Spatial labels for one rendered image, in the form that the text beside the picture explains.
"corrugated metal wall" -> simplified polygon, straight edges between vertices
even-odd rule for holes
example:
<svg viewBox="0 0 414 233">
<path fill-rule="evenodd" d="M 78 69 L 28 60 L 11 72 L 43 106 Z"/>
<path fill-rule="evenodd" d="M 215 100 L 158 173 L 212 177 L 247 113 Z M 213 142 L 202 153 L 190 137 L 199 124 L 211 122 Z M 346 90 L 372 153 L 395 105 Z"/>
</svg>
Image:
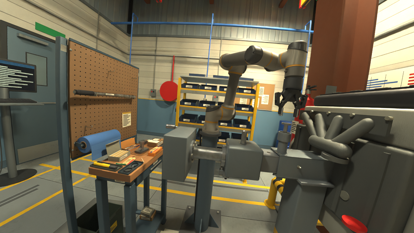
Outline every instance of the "corrugated metal wall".
<svg viewBox="0 0 414 233">
<path fill-rule="evenodd" d="M 129 0 L 81 0 L 89 4 L 89 7 L 99 11 L 110 22 L 128 21 L 128 3 Z M 126 25 L 118 25 L 123 30 L 127 30 Z"/>
<path fill-rule="evenodd" d="M 151 4 L 138 0 L 134 1 L 134 13 L 140 22 L 209 23 L 214 13 L 215 23 L 304 29 L 313 17 L 313 5 L 311 1 L 306 9 L 299 9 L 297 0 L 288 1 L 284 8 L 279 8 L 279 1 L 275 0 L 215 0 L 214 4 L 208 0 L 165 0 L 162 3 L 151 0 Z M 136 25 L 133 34 L 210 36 L 210 27 Z M 238 27 L 213 27 L 212 36 L 281 42 L 307 39 L 306 33 Z"/>
</svg>

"cork bulletin board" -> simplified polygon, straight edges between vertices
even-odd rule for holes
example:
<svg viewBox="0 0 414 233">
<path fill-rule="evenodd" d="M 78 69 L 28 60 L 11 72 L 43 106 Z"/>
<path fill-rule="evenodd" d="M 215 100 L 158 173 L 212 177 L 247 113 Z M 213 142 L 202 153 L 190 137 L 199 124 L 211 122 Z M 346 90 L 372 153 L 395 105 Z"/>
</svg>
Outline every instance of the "cork bulletin board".
<svg viewBox="0 0 414 233">
<path fill-rule="evenodd" d="M 121 140 L 135 136 L 139 69 L 71 40 L 67 49 L 70 157 L 82 155 L 74 142 L 83 136 L 112 129 L 121 133 Z M 75 95 L 73 90 L 136 98 Z M 128 114 L 130 120 L 123 123 Z"/>
<path fill-rule="evenodd" d="M 259 93 L 259 98 L 258 98 L 258 109 L 261 110 L 272 110 L 272 107 L 274 105 L 273 102 L 273 98 L 274 98 L 274 84 L 265 84 L 265 83 L 259 83 L 260 84 L 260 91 L 262 91 L 261 93 Z M 249 102 L 250 100 L 242 100 L 242 102 L 247 101 L 247 104 L 253 105 L 251 102 Z M 239 104 L 240 102 L 240 98 L 235 98 L 234 99 L 234 103 L 235 104 Z"/>
</svg>

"floor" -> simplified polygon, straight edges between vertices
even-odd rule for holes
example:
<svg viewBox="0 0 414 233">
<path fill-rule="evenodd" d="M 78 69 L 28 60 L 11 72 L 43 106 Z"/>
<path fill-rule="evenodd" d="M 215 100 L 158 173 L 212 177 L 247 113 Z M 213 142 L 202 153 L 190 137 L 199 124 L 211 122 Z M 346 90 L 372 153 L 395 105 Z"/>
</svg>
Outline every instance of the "floor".
<svg viewBox="0 0 414 233">
<path fill-rule="evenodd" d="M 137 140 L 151 139 L 154 136 L 138 135 Z M 72 160 L 72 181 L 75 194 L 75 206 L 79 211 L 94 198 L 95 178 L 89 177 L 88 167 L 91 156 L 87 155 Z M 224 179 L 217 174 L 214 177 L 212 209 L 221 210 L 221 227 L 223 233 L 261 232 L 272 233 L 277 212 L 267 208 L 263 201 L 268 196 L 268 186 L 274 177 L 270 173 L 261 173 L 258 181 Z M 17 166 L 18 169 L 33 168 L 35 177 L 22 183 L 0 187 L 0 233 L 54 233 L 66 223 L 65 207 L 58 153 L 32 160 Z M 161 192 L 154 187 L 161 186 L 162 164 L 150 175 L 150 204 L 161 209 Z M 178 231 L 187 206 L 194 205 L 197 161 L 185 182 L 168 182 L 167 222 L 157 232 Z M 138 208 L 143 208 L 142 185 L 138 189 Z M 123 201 L 123 185 L 108 182 L 109 199 Z"/>
</svg>

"white paneled wall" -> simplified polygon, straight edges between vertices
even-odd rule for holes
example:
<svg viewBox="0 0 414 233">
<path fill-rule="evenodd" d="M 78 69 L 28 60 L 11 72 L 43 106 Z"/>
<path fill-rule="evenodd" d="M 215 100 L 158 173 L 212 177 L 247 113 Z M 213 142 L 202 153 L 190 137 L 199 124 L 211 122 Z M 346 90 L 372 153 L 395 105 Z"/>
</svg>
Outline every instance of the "white paneled wall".
<svg viewBox="0 0 414 233">
<path fill-rule="evenodd" d="M 219 40 L 213 39 L 210 51 L 210 63 L 208 76 L 223 75 L 228 76 L 227 71 L 221 69 L 218 59 L 222 54 L 234 53 L 246 50 L 250 45 L 257 45 L 264 49 L 271 50 L 275 53 L 281 53 L 287 49 L 287 44 L 274 44 L 264 42 L 251 42 L 239 40 Z M 208 55 L 209 40 L 194 38 L 177 38 L 177 37 L 134 37 L 132 41 L 132 53 L 148 53 L 157 55 L 176 55 L 176 56 L 202 56 Z M 133 55 L 131 63 L 140 68 L 140 81 L 138 97 L 145 99 L 154 99 L 150 97 L 150 89 L 159 90 L 161 84 L 171 80 L 172 57 L 165 56 L 140 56 Z M 183 58 L 176 57 L 174 64 L 174 82 L 178 82 L 178 78 L 189 73 L 206 74 L 207 59 L 205 58 Z M 253 78 L 260 83 L 275 84 L 275 92 L 281 92 L 284 79 L 284 71 L 267 72 L 262 67 L 249 66 L 243 74 L 244 78 Z M 307 72 L 305 76 L 305 85 L 307 81 Z M 202 99 L 204 95 L 187 94 L 190 99 Z M 159 91 L 155 99 L 161 100 Z M 285 112 L 293 112 L 293 105 L 287 104 L 284 108 Z M 273 103 L 273 111 L 277 111 L 278 107 Z"/>
<path fill-rule="evenodd" d="M 0 19 L 54 39 L 35 22 L 126 61 L 129 37 L 79 0 L 0 0 Z"/>
<path fill-rule="evenodd" d="M 387 0 L 378 7 L 375 35 L 414 21 L 413 0 Z M 370 75 L 414 66 L 414 27 L 374 42 Z"/>
</svg>

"ceiling beam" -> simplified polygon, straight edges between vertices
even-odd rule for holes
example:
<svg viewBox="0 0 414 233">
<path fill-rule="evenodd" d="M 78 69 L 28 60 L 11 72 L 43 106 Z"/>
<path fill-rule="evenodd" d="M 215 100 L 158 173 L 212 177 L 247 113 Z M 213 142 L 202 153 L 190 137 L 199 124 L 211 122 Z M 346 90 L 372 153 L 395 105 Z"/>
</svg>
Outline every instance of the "ceiling beam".
<svg viewBox="0 0 414 233">
<path fill-rule="evenodd" d="M 286 4 L 287 0 L 281 0 L 279 3 L 279 8 L 283 8 Z"/>
</svg>

